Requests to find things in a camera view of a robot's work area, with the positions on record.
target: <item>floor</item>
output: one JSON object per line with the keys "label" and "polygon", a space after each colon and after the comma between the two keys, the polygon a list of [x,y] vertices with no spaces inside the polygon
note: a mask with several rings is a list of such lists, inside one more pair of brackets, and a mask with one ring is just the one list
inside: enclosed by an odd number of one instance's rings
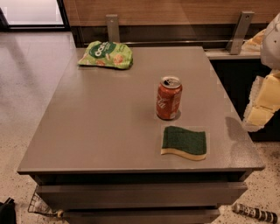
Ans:
{"label": "floor", "polygon": [[[70,32],[0,32],[0,201],[16,201],[17,224],[61,223],[27,212],[36,185],[17,168],[74,49]],[[280,215],[280,143],[255,147],[266,168],[247,178],[237,202]],[[259,223],[231,206],[220,213],[213,224]]]}

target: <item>soda can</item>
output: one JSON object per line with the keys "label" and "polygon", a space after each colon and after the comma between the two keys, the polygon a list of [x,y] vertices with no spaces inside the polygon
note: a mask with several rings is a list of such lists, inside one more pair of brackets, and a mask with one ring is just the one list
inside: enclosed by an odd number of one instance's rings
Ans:
{"label": "soda can", "polygon": [[182,84],[178,77],[165,76],[157,89],[157,116],[163,120],[172,120],[178,113],[182,95]]}

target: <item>green sponge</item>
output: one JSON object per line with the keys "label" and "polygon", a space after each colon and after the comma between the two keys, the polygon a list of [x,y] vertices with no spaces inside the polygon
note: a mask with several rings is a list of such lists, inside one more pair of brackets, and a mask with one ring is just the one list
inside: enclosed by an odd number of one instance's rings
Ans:
{"label": "green sponge", "polygon": [[168,153],[191,160],[205,159],[207,154],[205,131],[195,132],[175,126],[166,127],[161,154]]}

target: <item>chip bag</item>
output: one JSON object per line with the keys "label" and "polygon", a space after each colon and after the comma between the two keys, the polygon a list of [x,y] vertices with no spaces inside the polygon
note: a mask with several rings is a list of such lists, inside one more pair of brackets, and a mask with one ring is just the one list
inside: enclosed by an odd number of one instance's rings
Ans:
{"label": "chip bag", "polygon": [[132,51],[124,44],[95,41],[87,47],[78,64],[128,69],[133,64]]}

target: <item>glass wall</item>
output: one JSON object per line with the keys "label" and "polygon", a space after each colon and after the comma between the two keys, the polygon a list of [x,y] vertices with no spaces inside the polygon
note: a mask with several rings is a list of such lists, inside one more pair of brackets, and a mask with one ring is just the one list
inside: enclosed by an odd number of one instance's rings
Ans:
{"label": "glass wall", "polygon": [[2,16],[9,26],[64,24],[58,0],[0,0]]}

